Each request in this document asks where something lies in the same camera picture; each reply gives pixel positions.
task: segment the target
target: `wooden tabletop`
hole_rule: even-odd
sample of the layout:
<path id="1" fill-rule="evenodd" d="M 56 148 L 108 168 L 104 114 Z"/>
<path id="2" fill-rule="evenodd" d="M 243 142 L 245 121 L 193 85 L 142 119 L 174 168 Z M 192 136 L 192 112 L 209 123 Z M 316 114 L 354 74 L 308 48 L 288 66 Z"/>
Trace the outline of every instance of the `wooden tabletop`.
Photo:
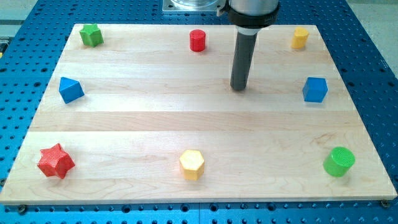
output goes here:
<path id="1" fill-rule="evenodd" d="M 88 204 L 392 199 L 397 193 L 315 26 L 302 50 L 296 26 L 258 35 L 248 87 L 229 86 L 234 26 L 99 24 L 84 46 L 75 25 L 0 194 L 4 204 Z M 206 49 L 189 49 L 189 32 Z M 65 104 L 60 77 L 83 98 Z M 326 78 L 323 103 L 306 103 L 307 77 Z M 37 167 L 60 143 L 76 166 L 65 179 Z M 355 165 L 328 175 L 336 146 Z M 178 159 L 200 150 L 205 173 L 185 180 Z"/>

